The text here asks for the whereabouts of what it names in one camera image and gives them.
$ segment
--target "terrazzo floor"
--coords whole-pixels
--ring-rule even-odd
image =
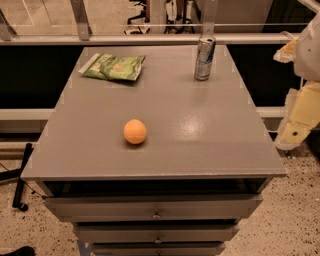
[[[306,144],[291,151],[291,159],[280,155],[288,176],[274,179],[263,191],[263,203],[241,220],[221,256],[320,255],[320,164]],[[8,160],[10,153],[4,158],[0,162],[9,169],[20,166],[20,160]],[[0,185],[0,255],[28,245],[37,256],[79,256],[72,225],[53,216],[41,197],[25,187],[22,202],[29,210],[11,207],[15,187],[15,182]]]

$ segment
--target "white robot part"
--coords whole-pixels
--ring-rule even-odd
[[[320,12],[301,32],[293,59],[295,74],[307,83],[287,95],[287,115],[275,139],[275,146],[282,150],[299,146],[320,123]]]
[[[300,91],[294,91],[287,96],[288,116],[280,123],[274,142],[282,150],[298,147],[320,123],[320,83],[308,81]]]
[[[305,80],[320,82],[320,12],[299,36],[294,72]]]

